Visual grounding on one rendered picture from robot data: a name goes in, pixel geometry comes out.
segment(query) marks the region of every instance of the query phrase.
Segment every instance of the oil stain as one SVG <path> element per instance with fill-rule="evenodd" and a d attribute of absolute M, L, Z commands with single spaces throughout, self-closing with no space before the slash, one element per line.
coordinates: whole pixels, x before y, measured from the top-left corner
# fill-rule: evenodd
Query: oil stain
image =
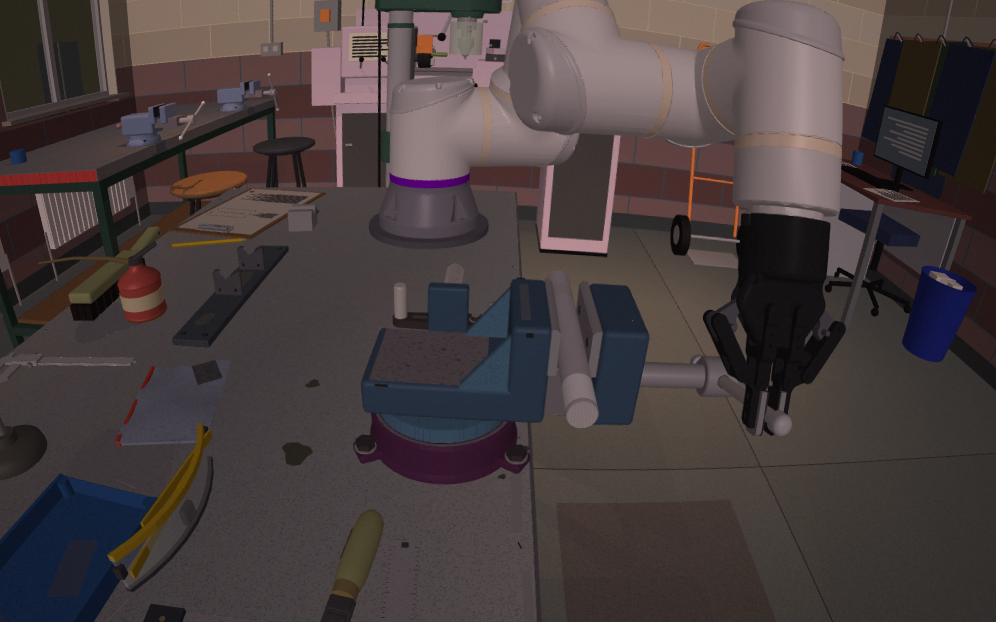
<path fill-rule="evenodd" d="M 311 447 L 301 443 L 284 444 L 284 457 L 287 459 L 287 464 L 291 466 L 298 466 L 312 453 L 314 452 L 311 451 Z"/>

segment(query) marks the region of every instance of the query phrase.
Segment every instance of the blue trash bin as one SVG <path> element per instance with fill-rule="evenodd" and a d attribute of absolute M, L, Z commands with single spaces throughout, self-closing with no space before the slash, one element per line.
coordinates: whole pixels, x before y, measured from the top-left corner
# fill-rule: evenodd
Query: blue trash bin
<path fill-rule="evenodd" d="M 963 289 L 957 290 L 935 281 L 930 278 L 931 272 L 951 277 Z M 903 335 L 906 349 L 931 363 L 944 360 L 975 292 L 975 285 L 968 279 L 941 268 L 924 266 L 920 271 L 920 283 L 906 324 L 906 334 Z"/>

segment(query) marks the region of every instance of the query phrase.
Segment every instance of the wooden stool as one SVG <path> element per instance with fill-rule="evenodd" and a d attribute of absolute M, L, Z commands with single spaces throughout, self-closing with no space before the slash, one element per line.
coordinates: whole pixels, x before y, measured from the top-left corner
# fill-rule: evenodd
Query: wooden stool
<path fill-rule="evenodd" d="M 266 166 L 266 187 L 276 188 L 280 185 L 277 181 L 277 156 L 289 155 L 294 162 L 294 181 L 297 182 L 297 187 L 307 188 L 301 152 L 314 146 L 315 140 L 304 136 L 288 136 L 287 138 L 275 138 L 256 143 L 252 150 L 270 158 Z"/>
<path fill-rule="evenodd" d="M 249 181 L 245 173 L 238 171 L 215 171 L 201 173 L 181 179 L 169 188 L 169 193 L 178 199 L 190 201 L 190 215 L 201 209 L 201 199 L 213 199 L 232 188 L 244 186 Z"/>

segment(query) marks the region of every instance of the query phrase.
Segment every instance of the yellow pencil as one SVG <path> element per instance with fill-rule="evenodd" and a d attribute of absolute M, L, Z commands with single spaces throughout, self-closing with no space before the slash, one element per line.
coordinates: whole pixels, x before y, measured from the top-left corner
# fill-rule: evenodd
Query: yellow pencil
<path fill-rule="evenodd" d="M 245 242 L 244 238 L 232 238 L 231 240 L 208 240 L 207 242 L 180 242 L 174 244 L 173 248 L 181 246 L 207 246 L 208 244 L 231 244 L 232 242 Z"/>

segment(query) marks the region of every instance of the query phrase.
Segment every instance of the window frame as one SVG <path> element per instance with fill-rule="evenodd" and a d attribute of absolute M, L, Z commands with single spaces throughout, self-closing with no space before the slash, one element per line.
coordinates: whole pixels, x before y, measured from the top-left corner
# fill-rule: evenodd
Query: window frame
<path fill-rule="evenodd" d="M 100 80 L 100 91 L 68 99 L 60 99 L 59 97 L 59 77 L 55 72 L 56 51 L 55 43 L 52 40 L 52 22 L 49 17 L 48 7 L 49 0 L 35 0 L 35 2 L 38 5 L 38 21 L 41 26 L 42 46 L 45 50 L 45 71 L 48 74 L 48 90 L 51 93 L 52 101 L 14 112 L 6 111 L 7 120 L 3 122 L 5 127 L 36 121 L 60 112 L 84 108 L 110 99 L 117 99 L 120 96 L 119 94 L 108 92 L 107 56 L 104 50 L 103 28 L 100 19 L 100 0 L 89 0 L 90 15 L 93 20 L 94 51 L 97 56 L 97 76 Z"/>

